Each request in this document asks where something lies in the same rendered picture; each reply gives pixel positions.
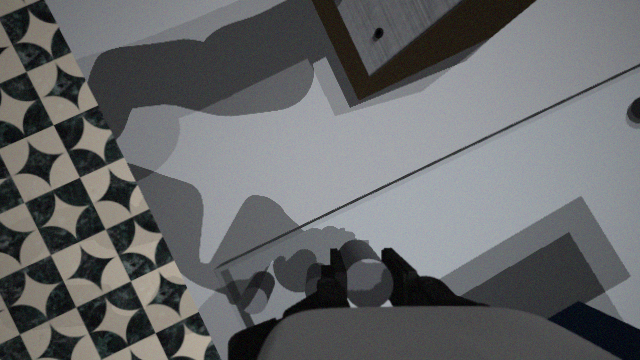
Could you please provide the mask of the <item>grey cylinder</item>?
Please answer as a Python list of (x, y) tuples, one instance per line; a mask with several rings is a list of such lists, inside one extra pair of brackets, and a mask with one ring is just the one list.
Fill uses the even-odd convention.
[(636, 118), (640, 119), (640, 97), (633, 101), (631, 111)]
[(347, 271), (347, 298), (357, 307), (380, 307), (390, 298), (393, 277), (369, 244), (350, 240), (339, 249)]
[(270, 298), (275, 286), (273, 275), (267, 271), (261, 271), (254, 275), (241, 295), (242, 309), (249, 314), (262, 312)]
[(323, 263), (314, 263), (307, 270), (305, 295), (306, 297), (317, 291), (317, 281), (321, 278), (321, 265)]

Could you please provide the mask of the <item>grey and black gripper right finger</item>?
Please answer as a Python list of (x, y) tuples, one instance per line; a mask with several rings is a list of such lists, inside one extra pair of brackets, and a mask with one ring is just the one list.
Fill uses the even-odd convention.
[(417, 271), (392, 248), (381, 251), (381, 260), (393, 277), (393, 291), (389, 298), (392, 306), (489, 306), (455, 295), (437, 278), (419, 277)]

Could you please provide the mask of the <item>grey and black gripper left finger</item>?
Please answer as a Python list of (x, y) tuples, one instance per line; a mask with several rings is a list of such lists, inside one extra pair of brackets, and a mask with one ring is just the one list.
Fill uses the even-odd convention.
[(280, 321), (307, 310), (349, 308), (346, 297), (347, 271), (340, 250), (332, 248), (330, 265), (321, 265), (317, 291), (286, 309), (282, 318), (275, 317), (235, 333), (228, 341), (228, 360), (257, 360), (266, 338)]

